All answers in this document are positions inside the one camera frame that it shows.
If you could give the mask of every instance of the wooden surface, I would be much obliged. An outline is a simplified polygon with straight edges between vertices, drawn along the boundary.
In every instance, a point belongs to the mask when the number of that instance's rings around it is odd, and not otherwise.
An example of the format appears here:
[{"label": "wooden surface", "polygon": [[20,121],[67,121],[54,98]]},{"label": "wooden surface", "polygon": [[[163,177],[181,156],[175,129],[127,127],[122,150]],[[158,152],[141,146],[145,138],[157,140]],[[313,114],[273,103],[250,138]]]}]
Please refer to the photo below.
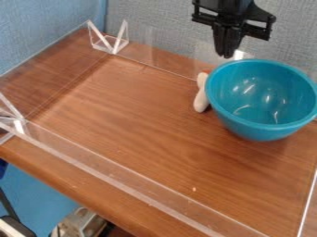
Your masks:
[{"label": "wooden surface", "polygon": [[[317,124],[273,143],[242,140],[212,110],[194,113],[194,81],[93,51],[86,37],[68,37],[2,81],[28,118],[268,235],[296,236]],[[20,139],[6,143],[0,155],[135,236],[200,236]],[[315,229],[308,236],[317,236]]]}]

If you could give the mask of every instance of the clear acrylic enclosure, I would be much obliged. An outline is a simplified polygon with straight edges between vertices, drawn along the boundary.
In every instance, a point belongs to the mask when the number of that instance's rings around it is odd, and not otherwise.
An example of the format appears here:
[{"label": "clear acrylic enclosure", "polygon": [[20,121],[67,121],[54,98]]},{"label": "clear acrylic enclosure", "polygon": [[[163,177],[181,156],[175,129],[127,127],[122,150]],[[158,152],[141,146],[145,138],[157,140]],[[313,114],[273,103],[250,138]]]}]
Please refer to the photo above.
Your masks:
[{"label": "clear acrylic enclosure", "polygon": [[313,236],[316,122],[273,143],[236,137],[192,108],[198,73],[226,62],[213,43],[171,47],[171,29],[115,14],[110,1],[106,33],[85,22],[2,78],[0,128],[206,236]]}]

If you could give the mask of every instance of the acrylic bracket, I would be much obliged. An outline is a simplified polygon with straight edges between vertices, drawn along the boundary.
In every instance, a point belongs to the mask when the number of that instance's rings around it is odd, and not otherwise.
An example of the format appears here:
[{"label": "acrylic bracket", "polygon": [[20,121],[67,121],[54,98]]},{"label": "acrylic bracket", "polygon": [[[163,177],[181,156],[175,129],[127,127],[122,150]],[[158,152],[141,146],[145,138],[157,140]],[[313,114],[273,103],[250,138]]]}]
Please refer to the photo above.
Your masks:
[{"label": "acrylic bracket", "polygon": [[123,21],[118,36],[103,35],[103,33],[97,29],[94,23],[87,21],[91,44],[93,48],[107,52],[109,54],[117,55],[121,50],[129,45],[129,35],[127,35],[127,21]]},{"label": "acrylic bracket", "polygon": [[[14,124],[19,133],[28,134],[26,130],[26,118],[2,93],[0,103],[3,104],[2,106],[7,108],[6,110],[3,107],[0,107],[0,123],[4,123],[6,125]],[[0,145],[4,144],[6,141],[8,141],[12,137],[14,134],[11,132],[0,129]]]}]

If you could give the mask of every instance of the teal bowl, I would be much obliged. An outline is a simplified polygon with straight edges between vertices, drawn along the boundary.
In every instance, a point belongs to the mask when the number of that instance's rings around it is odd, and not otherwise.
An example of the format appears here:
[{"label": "teal bowl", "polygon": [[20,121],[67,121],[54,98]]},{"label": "teal bowl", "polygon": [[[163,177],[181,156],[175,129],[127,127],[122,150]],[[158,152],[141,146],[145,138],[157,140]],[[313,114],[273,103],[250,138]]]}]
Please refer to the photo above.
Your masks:
[{"label": "teal bowl", "polygon": [[209,75],[206,95],[224,124],[248,140],[285,138],[317,116],[316,83],[272,60],[224,64]]}]

